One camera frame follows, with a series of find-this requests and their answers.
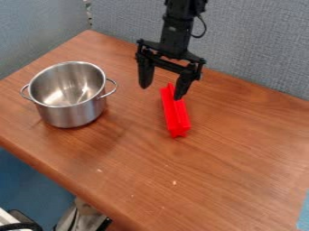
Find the wooden table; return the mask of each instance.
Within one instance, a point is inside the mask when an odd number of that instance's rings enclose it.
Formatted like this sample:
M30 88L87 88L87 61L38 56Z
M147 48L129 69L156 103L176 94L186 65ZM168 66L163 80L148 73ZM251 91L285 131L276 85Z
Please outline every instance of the wooden table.
M113 219L111 230L294 230L309 188L309 102L210 69L168 137L157 69L137 85L135 44L83 32L0 82L0 144ZM104 115L56 129L18 95L49 65L84 60L119 84Z

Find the red object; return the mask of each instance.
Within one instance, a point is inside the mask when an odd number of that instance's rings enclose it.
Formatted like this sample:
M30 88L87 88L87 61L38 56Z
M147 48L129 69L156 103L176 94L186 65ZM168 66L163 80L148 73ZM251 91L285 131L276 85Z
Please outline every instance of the red object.
M167 120L167 130L172 138L186 136L186 132L191 128L184 100L173 100L175 88L171 83L165 88L160 88L160 97L164 108L164 116Z

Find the gray wall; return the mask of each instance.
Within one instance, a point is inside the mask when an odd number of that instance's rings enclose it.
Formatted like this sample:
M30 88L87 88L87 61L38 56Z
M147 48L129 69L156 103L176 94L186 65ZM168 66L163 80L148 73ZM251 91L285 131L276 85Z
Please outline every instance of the gray wall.
M207 67L309 99L307 0L208 2L207 34L190 47ZM92 0L92 28L129 42L157 41L164 11L164 0Z
M0 78L87 28L81 0L0 0Z

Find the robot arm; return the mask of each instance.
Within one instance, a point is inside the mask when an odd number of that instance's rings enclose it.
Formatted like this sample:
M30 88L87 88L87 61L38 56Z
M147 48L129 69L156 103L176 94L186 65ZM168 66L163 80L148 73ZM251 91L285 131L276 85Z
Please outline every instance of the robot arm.
M163 16L160 42L137 40L136 61L139 64L139 84L147 88L153 79L155 67L179 74L173 99L178 100L187 93L191 83L200 79L204 59L188 52L191 36L204 35L206 25L200 13L204 11L207 0L165 0L167 12ZM204 31L202 35L191 35L194 17L202 20ZM163 60L161 57L186 60L187 66Z

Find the metal pot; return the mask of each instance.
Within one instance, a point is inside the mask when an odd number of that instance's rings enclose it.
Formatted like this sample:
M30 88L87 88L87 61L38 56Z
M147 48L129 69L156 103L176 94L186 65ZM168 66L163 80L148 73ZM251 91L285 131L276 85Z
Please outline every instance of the metal pot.
M105 81L115 88L105 93ZM117 83L105 77L91 63L69 61L44 69L30 80L20 94L32 101L42 120L56 127L87 125L105 109L105 97Z

